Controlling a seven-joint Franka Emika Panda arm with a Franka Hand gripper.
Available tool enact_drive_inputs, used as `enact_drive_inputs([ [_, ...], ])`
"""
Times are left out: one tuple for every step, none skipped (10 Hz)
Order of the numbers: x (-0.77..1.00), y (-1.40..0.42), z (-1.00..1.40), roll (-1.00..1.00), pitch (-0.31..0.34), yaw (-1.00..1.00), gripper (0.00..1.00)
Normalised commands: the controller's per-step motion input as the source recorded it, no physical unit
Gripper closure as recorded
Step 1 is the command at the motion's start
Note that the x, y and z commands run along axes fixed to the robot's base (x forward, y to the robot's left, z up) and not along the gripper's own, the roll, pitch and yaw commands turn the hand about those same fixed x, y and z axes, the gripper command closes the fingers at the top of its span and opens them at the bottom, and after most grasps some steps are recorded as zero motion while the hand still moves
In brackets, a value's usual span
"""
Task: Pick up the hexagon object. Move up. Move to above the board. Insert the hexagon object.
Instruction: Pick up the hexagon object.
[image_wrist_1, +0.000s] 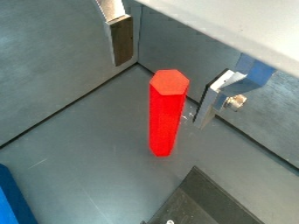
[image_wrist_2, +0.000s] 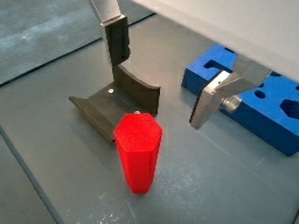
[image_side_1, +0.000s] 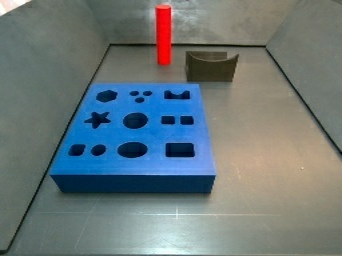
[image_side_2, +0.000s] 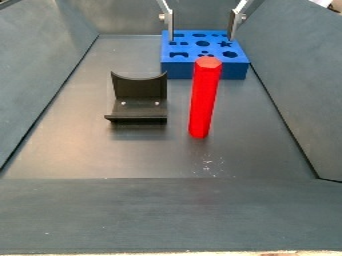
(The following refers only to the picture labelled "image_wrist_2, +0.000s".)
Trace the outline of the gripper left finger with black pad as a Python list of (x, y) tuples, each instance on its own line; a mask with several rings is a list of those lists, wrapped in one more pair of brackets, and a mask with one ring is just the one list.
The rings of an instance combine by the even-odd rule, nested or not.
[(117, 0), (88, 0), (99, 20), (111, 66), (120, 65), (129, 57), (128, 20), (119, 9)]

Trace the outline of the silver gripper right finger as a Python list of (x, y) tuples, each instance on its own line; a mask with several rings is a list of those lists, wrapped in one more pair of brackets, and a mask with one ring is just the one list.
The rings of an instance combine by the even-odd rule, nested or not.
[(197, 130), (219, 109), (232, 113), (241, 103), (237, 94), (256, 88), (269, 74), (269, 68), (237, 55), (231, 72), (220, 70), (200, 91), (189, 125)]

